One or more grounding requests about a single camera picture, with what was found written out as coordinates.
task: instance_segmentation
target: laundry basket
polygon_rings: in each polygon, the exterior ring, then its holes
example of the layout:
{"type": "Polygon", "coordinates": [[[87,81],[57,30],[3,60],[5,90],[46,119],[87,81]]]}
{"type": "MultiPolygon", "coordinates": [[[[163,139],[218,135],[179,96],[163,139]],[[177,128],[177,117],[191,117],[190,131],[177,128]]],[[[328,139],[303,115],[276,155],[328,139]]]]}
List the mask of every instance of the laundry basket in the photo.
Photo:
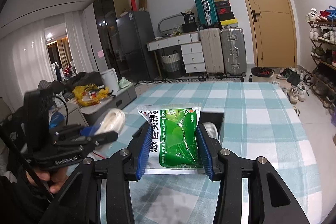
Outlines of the laundry basket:
{"type": "Polygon", "coordinates": [[[254,67],[251,69],[252,82],[268,82],[272,83],[275,79],[275,73],[271,68],[254,67]]]}
{"type": "Polygon", "coordinates": [[[167,78],[175,79],[184,75],[181,65],[181,57],[177,51],[171,55],[162,55],[162,67],[167,74],[167,78]]]}

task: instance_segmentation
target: plaid tablecloth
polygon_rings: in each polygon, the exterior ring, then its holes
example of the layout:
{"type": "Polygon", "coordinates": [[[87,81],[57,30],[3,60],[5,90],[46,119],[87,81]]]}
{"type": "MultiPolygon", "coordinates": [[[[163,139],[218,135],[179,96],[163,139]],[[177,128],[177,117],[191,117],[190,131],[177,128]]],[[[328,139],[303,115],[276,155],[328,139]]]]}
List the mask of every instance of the plaid tablecloth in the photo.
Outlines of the plaid tablecloth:
{"type": "MultiPolygon", "coordinates": [[[[126,125],[107,155],[127,147],[145,122],[138,105],[201,103],[225,112],[223,148],[255,160],[265,156],[293,192],[311,224],[321,221],[322,192],[310,142],[285,94],[269,83],[158,85],[124,108],[126,125]]],[[[130,182],[136,223],[212,223],[219,182],[206,175],[144,175],[130,182]]],[[[102,198],[101,221],[106,223],[102,198]]],[[[243,180],[242,223],[248,223],[248,186],[243,180]]]]}

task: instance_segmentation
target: green medicine packet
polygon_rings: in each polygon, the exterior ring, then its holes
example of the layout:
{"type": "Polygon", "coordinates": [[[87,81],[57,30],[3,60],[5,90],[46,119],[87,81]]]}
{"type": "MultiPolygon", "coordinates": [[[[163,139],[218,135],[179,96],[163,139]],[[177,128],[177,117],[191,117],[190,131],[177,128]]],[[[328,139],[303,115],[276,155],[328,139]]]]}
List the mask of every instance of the green medicine packet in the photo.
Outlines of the green medicine packet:
{"type": "Polygon", "coordinates": [[[138,107],[153,127],[146,174],[204,173],[196,141],[200,111],[199,104],[138,107]]]}

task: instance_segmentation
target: refrigerator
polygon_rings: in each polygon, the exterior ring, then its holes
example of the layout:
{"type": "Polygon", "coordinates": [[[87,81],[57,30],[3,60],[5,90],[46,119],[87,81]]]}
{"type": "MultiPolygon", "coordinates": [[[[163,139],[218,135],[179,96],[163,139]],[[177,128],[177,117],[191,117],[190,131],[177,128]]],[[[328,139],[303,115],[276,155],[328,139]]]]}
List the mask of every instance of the refrigerator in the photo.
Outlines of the refrigerator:
{"type": "Polygon", "coordinates": [[[151,17],[146,11],[131,11],[117,19],[122,52],[134,82],[159,76],[153,52],[147,43],[155,40],[151,17]]]}

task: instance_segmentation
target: black cable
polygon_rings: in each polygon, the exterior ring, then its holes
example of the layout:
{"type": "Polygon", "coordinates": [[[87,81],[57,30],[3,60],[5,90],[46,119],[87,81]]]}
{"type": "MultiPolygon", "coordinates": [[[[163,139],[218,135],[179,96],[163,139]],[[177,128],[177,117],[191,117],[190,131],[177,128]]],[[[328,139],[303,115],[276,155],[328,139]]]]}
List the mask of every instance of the black cable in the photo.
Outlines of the black cable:
{"type": "Polygon", "coordinates": [[[63,105],[65,106],[65,110],[67,111],[67,119],[66,119],[65,125],[67,126],[67,125],[68,125],[68,116],[69,116],[69,111],[68,111],[68,106],[67,106],[67,104],[65,103],[65,101],[64,101],[61,97],[59,97],[59,96],[57,96],[57,95],[53,95],[52,97],[61,100],[62,103],[63,103],[63,105]]]}
{"type": "Polygon", "coordinates": [[[11,138],[8,137],[6,132],[3,130],[3,128],[0,126],[0,138],[3,140],[5,145],[8,147],[10,151],[12,151],[15,156],[17,157],[18,161],[22,165],[22,167],[28,172],[28,174],[31,176],[31,178],[34,180],[36,185],[41,189],[41,191],[44,193],[44,195],[47,197],[48,201],[53,201],[52,194],[48,191],[48,189],[43,185],[40,178],[37,176],[35,171],[31,168],[27,160],[21,155],[18,148],[13,144],[11,138]]]}

